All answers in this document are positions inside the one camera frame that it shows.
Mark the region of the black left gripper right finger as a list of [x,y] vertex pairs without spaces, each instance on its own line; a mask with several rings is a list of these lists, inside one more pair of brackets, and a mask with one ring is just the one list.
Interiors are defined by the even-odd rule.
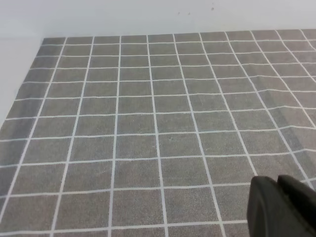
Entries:
[[302,237],[316,236],[316,192],[289,175],[280,175],[277,184],[291,205],[297,225],[303,228]]

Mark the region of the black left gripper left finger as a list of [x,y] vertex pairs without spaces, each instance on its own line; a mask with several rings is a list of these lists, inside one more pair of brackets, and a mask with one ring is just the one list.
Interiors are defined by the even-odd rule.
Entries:
[[303,233],[285,193],[267,176],[251,179],[246,218],[251,237],[301,237]]

